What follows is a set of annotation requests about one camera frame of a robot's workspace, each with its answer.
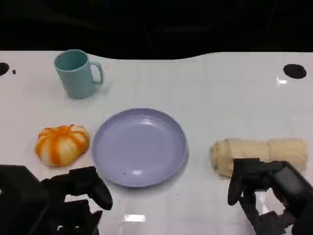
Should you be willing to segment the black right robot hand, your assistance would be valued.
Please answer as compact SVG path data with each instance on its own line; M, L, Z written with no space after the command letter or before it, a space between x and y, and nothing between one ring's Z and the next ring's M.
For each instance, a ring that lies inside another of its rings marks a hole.
M285 207L260 215L256 209L256 192L272 189ZM313 187L287 161L265 163L258 158L235 159L228 188L228 204L240 203L258 235L282 235L292 226L293 235L313 233Z

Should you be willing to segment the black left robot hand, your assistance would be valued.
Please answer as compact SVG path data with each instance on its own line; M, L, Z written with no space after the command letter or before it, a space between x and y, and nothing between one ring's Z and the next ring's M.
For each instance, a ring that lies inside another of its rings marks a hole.
M113 206L111 193L95 167L70 170L67 174L44 179L41 184L49 193L49 201L39 223L38 235L98 235L104 210ZM86 194L101 210L91 212L87 199L65 201L67 195Z

